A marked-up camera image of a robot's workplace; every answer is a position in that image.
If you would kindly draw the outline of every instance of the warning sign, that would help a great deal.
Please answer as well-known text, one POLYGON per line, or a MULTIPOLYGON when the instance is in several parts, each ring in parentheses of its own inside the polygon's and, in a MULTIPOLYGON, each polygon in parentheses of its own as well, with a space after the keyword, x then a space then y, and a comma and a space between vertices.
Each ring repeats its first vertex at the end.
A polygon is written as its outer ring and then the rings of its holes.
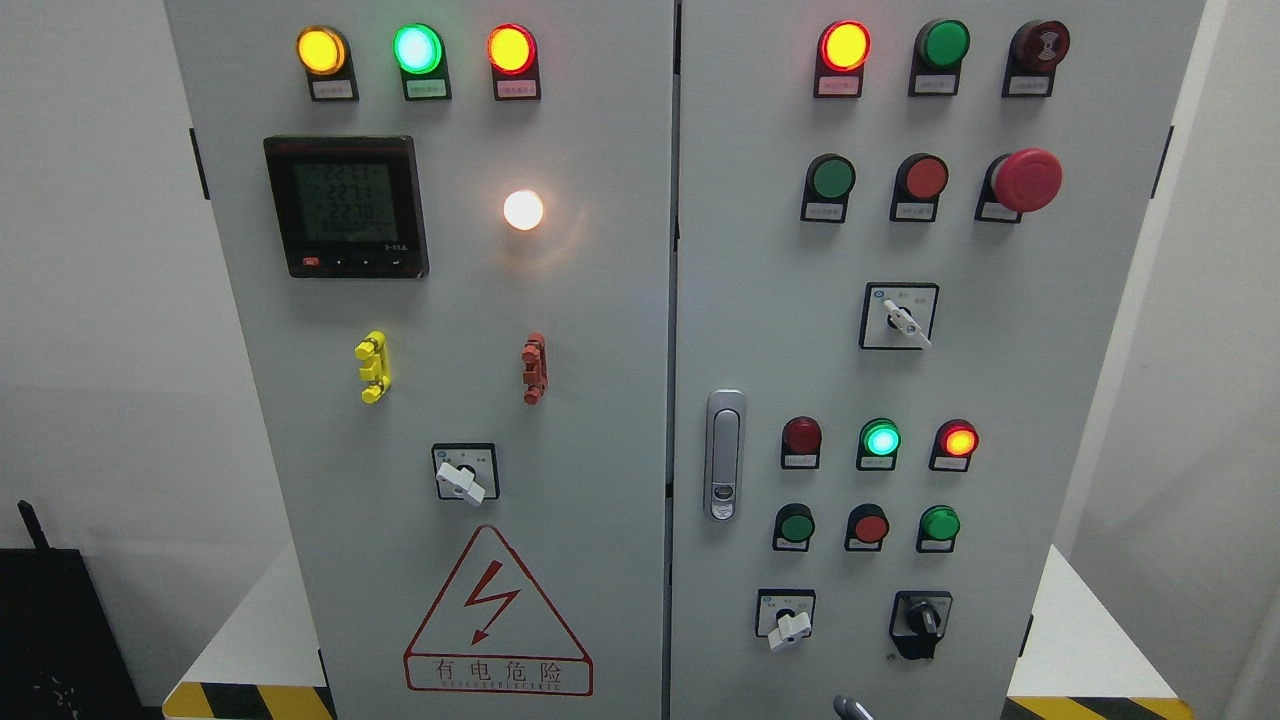
POLYGON ((589 696, 595 671, 498 528, 480 525, 408 650, 411 691, 589 696))

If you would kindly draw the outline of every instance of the red push button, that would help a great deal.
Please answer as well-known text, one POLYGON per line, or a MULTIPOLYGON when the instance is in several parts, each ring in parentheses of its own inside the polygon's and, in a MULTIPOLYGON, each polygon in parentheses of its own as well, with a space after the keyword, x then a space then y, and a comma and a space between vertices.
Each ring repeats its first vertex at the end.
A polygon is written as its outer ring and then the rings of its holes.
POLYGON ((911 197, 929 200, 942 195, 948 178, 946 163, 933 155, 920 155, 908 163, 910 167, 902 184, 911 197))
POLYGON ((992 190, 1001 205, 1015 213, 1034 213, 1062 188, 1062 164, 1048 150, 1019 150, 996 168, 992 190))
POLYGON ((782 442, 796 455, 813 455, 822 447, 822 428, 813 418, 794 418, 782 428, 782 442))
POLYGON ((876 544, 888 537, 888 520, 877 515, 868 515, 854 525, 854 537, 859 542, 876 544))

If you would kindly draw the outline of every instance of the white switch handle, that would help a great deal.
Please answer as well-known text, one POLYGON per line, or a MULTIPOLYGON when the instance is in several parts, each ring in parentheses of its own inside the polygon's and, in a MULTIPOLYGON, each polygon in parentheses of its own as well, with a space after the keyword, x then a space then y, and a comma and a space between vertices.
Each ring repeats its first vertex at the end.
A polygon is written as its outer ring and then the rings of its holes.
POLYGON ((783 615, 778 618, 778 626, 769 630, 769 652, 785 650, 810 634, 813 634, 813 625, 809 623, 808 612, 783 615))
POLYGON ((484 488, 476 482, 476 474, 466 468, 454 468, 448 462, 440 462, 440 469, 435 471, 435 480, 440 483, 445 495, 460 497, 467 501, 471 507, 480 507, 484 502, 484 488))
POLYGON ((899 307, 892 300, 884 301, 884 309, 888 310, 890 324, 893 325, 897 332, 906 336, 906 340, 919 345, 920 350, 933 347, 933 343, 929 341, 929 336, 924 334, 924 328, 920 327, 920 323, 915 322, 915 318, 913 318, 910 313, 899 307))

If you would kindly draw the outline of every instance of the green indicator light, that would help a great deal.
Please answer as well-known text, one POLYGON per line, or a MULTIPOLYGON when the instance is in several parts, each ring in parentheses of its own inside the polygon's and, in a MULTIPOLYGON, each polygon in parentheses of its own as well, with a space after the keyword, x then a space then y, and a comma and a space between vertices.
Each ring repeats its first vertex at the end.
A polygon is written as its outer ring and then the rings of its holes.
POLYGON ((804 542, 813 537, 813 520, 804 515, 792 515, 782 521, 782 537, 787 542, 804 542))
POLYGON ((947 69, 969 54, 969 28, 959 20, 931 23, 920 42, 920 55, 936 69, 947 69))
POLYGON ((863 430, 863 447, 872 455, 892 455, 897 450, 902 437, 897 432, 897 425, 892 420, 876 420, 863 430))
POLYGON ((946 542, 960 534, 960 516, 954 509, 940 505, 920 518, 920 529, 929 539, 946 542))
POLYGON ((827 199, 846 195, 854 188, 854 169, 849 167, 849 163, 832 158, 818 165, 813 173, 813 188, 827 199))
POLYGON ((426 74, 440 65, 444 44, 435 31, 419 23, 407 24, 396 32, 396 61, 406 73, 426 74))

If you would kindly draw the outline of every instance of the lcd display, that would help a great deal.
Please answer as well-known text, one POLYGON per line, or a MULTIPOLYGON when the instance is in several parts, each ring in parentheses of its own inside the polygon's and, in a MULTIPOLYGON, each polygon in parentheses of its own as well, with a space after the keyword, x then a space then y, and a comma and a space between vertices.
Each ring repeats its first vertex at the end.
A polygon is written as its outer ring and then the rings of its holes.
POLYGON ((307 242, 397 242, 385 164, 297 163, 293 177, 307 242))

